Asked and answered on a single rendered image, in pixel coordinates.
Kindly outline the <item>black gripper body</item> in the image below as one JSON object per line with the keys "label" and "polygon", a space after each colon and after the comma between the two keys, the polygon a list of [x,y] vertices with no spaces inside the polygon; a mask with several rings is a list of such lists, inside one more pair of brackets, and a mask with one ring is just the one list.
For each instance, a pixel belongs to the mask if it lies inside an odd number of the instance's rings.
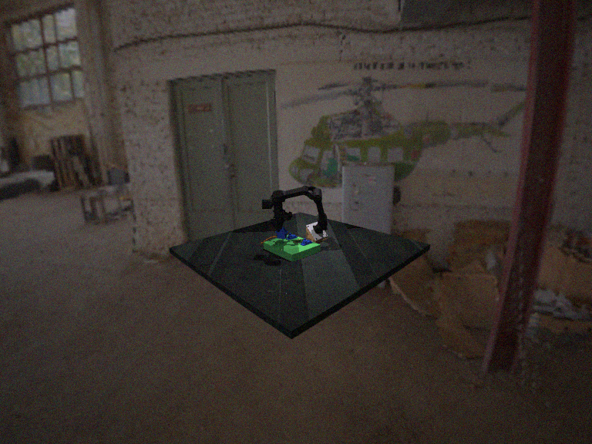
{"label": "black gripper body", "polygon": [[275,219],[271,219],[269,220],[269,224],[271,225],[278,225],[280,223],[280,220],[283,220],[284,218],[280,218],[281,212],[284,211],[284,209],[280,209],[280,210],[273,210],[274,212],[274,217]]}

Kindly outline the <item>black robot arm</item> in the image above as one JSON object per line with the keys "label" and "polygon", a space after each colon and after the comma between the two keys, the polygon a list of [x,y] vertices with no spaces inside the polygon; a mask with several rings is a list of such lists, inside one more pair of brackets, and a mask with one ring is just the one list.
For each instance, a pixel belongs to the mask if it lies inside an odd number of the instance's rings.
{"label": "black robot arm", "polygon": [[[309,190],[311,190],[312,193],[310,193]],[[272,207],[274,206],[275,210],[280,210],[283,208],[282,202],[285,202],[286,199],[301,195],[307,196],[316,203],[318,208],[318,224],[313,226],[313,228],[316,234],[322,234],[323,230],[328,229],[328,221],[322,205],[321,189],[317,187],[303,186],[286,191],[276,190],[271,195],[270,200],[262,200],[262,209],[272,209]],[[284,210],[284,212],[281,212],[280,218],[290,220],[292,218],[292,212],[285,212]]]}

